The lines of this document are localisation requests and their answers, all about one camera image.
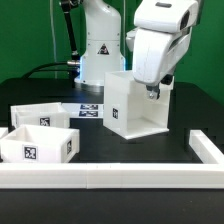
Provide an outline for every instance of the black cable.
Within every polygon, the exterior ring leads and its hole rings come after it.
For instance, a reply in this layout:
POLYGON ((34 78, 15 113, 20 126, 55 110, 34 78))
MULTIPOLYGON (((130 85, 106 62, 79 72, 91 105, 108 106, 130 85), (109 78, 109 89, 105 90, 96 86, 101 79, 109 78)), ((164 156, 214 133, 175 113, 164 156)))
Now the black cable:
POLYGON ((57 65, 67 65, 67 62, 54 62, 54 63, 48 63, 48 64, 40 65, 40 66, 30 70, 29 72, 25 73, 21 78, 22 79, 27 79, 34 72, 41 71, 40 69, 42 69, 42 68, 48 68, 48 67, 57 66, 57 65))

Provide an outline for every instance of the white cardboard box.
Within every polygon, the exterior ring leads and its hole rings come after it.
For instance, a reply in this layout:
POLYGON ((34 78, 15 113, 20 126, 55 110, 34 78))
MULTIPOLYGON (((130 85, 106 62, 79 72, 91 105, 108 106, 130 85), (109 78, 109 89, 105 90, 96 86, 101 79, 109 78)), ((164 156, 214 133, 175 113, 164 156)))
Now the white cardboard box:
POLYGON ((146 86, 137 83, 132 71, 108 72, 104 86, 103 125, 126 139, 167 132, 170 91, 160 85, 160 98, 151 100, 146 86))
POLYGON ((79 130, 21 125, 0 140, 1 157, 12 163, 66 163, 79 152, 79 130))
POLYGON ((11 106, 12 126, 22 124, 69 128, 69 113, 61 103, 29 104, 11 106))
POLYGON ((8 128, 0 128, 0 139, 8 134, 8 128))

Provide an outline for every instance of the wire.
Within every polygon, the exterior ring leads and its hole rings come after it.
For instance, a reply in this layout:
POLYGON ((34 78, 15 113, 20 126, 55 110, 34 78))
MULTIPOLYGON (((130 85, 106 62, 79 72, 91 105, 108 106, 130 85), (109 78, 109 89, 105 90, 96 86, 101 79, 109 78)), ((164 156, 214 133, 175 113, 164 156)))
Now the wire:
POLYGON ((67 65, 67 62, 54 62, 54 63, 49 63, 49 64, 44 64, 44 65, 40 65, 32 70, 30 70, 29 72, 25 73, 21 78, 22 79, 27 79, 29 78, 34 72, 38 72, 38 71, 43 71, 41 69, 43 68, 48 68, 48 67, 52 67, 52 66, 57 66, 57 65, 67 65))
POLYGON ((126 57, 126 0, 123 0, 123 56, 126 57))
POLYGON ((53 0, 50 0, 50 18, 51 18, 51 32, 52 32, 52 40, 53 40, 53 54, 54 54, 54 62, 57 62, 57 43, 55 37, 55 27, 54 27, 54 7, 53 0))

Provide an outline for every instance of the warning label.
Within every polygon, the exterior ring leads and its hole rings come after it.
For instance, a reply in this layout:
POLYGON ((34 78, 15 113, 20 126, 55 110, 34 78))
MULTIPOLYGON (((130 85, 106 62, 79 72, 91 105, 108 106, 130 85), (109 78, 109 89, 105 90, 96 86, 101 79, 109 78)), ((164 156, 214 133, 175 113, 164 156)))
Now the warning label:
POLYGON ((108 49, 107 49, 105 44, 102 45, 102 47, 100 48, 98 54, 109 55, 109 51, 108 51, 108 49))

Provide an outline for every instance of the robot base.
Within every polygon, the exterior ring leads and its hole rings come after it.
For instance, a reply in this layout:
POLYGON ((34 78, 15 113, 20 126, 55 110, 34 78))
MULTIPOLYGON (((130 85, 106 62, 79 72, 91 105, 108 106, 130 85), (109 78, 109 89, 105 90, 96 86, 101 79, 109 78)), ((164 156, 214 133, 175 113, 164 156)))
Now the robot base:
POLYGON ((104 86, 103 85, 97 85, 97 84, 90 84, 86 83, 85 81, 80 80, 80 78, 76 78, 75 80, 75 88, 82 89, 84 91, 89 92, 95 92, 95 93, 102 93, 104 92, 104 86))
POLYGON ((160 98, 150 100, 132 71, 106 73, 103 125, 125 139, 167 132, 170 91, 160 84, 160 98))

